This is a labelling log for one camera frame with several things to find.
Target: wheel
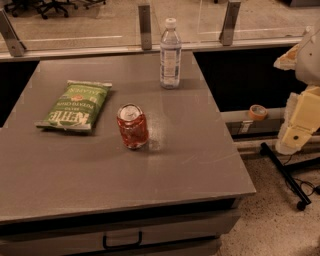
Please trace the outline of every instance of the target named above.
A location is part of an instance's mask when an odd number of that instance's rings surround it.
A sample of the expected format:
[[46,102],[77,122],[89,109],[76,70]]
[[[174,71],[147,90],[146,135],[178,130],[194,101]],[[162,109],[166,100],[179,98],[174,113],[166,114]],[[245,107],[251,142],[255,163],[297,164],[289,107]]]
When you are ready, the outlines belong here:
[[300,211],[304,211],[306,209],[306,204],[301,202],[301,201],[299,201],[297,203],[297,209],[300,210]]

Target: kettle chips bag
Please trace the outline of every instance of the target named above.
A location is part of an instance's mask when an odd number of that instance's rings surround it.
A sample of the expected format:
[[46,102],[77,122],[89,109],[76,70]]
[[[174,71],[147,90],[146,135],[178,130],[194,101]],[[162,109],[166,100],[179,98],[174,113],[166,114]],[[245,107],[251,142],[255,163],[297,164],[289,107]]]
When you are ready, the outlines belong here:
[[56,101],[38,128],[91,132],[92,126],[112,87],[111,83],[67,81],[66,91]]

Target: plastic water bottle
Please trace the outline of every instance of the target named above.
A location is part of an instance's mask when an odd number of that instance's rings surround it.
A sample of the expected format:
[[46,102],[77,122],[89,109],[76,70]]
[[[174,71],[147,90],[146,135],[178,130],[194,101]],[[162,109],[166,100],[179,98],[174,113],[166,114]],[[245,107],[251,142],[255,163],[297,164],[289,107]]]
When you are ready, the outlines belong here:
[[160,42],[160,84],[175,89],[180,82],[181,39],[176,31],[176,19],[166,19],[166,30]]

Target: white robot part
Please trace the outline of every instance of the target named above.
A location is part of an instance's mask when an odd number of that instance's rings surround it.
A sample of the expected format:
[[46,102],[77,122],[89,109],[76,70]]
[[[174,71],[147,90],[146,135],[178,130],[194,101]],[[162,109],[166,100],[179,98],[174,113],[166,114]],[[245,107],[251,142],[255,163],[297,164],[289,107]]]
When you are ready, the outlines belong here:
[[294,69],[296,78],[308,85],[300,95],[291,93],[285,122],[278,134],[276,150],[292,155],[300,151],[320,127],[320,20],[313,28],[309,27],[302,41],[278,58],[274,66]]
[[320,86],[320,20],[307,28],[299,45],[296,78],[307,85]]

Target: red soda can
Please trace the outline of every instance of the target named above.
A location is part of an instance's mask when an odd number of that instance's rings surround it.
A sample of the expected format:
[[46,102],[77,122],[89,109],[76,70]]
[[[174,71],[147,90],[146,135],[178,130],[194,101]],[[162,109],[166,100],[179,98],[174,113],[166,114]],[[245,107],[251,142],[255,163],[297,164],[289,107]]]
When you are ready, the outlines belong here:
[[117,122],[123,143],[130,149],[142,147],[149,139],[147,119],[142,110],[127,104],[118,110]]

